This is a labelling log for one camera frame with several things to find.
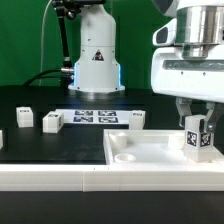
small white block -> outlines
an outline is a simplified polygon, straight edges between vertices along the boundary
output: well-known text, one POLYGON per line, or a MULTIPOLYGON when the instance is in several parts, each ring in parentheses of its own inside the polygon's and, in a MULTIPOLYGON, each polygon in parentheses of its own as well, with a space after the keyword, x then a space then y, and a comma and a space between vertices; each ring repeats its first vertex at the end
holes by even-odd
POLYGON ((64 125, 64 114, 51 111, 43 118, 43 132, 58 133, 64 125))
POLYGON ((16 117, 19 128, 33 127, 33 111, 30 107, 17 107, 16 117))
POLYGON ((145 125, 145 111, 133 110, 129 117, 129 129, 142 130, 145 125))
POLYGON ((3 135, 2 135, 2 130, 0 130, 0 149, 3 147, 3 135))
POLYGON ((200 121, 204 115, 186 117, 185 122, 185 156, 196 161, 216 159, 217 150, 214 148, 214 134, 200 132, 200 121))

green backdrop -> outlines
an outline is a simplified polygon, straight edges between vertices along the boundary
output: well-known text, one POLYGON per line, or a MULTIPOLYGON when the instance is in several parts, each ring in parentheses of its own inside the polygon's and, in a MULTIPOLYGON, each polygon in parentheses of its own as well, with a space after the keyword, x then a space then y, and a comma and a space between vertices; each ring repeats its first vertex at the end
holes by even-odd
MULTIPOLYGON (((0 13, 0 85, 22 84, 40 72, 42 18, 48 0, 3 1, 0 13)), ((111 0, 106 10, 117 22, 116 58, 127 88, 150 88, 153 32, 168 19, 150 0, 111 0)), ((66 21, 70 54, 80 51, 80 19, 66 21)), ((44 70, 60 68, 62 49, 56 14, 47 14, 44 70)), ((57 81, 42 82, 57 85, 57 81)))

table surface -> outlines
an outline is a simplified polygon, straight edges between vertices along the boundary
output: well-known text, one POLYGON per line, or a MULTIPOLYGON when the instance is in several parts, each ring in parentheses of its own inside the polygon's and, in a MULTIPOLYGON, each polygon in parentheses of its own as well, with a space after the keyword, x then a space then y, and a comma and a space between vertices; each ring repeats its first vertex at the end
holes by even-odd
MULTIPOLYGON (((175 98, 151 90, 128 90, 110 101, 68 96, 58 87, 0 87, 2 164, 105 164, 103 130, 125 125, 65 125, 42 133, 42 118, 55 109, 145 110, 146 129, 180 129, 175 98), (30 106, 34 128, 20 129, 16 107, 30 106)), ((193 114, 205 114, 194 102, 193 114)), ((223 151, 221 118, 215 145, 223 151)), ((203 223, 223 224, 223 192, 0 192, 1 223, 203 223)))

blue light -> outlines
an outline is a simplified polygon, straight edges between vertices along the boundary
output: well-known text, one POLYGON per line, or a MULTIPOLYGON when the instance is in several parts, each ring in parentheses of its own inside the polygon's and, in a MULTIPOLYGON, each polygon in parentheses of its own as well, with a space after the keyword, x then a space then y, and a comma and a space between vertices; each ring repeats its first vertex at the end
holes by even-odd
POLYGON ((77 63, 74 66, 74 82, 73 85, 76 86, 76 77, 77 77, 77 63))

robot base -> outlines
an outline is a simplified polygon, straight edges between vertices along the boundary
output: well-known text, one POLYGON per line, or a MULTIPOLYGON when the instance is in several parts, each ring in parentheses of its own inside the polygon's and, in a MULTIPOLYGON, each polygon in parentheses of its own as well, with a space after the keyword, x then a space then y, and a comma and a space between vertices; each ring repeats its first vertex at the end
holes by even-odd
POLYGON ((72 88, 69 88, 68 91, 70 96, 77 96, 89 100, 107 100, 125 95, 124 87, 121 87, 119 90, 113 92, 85 92, 72 88))

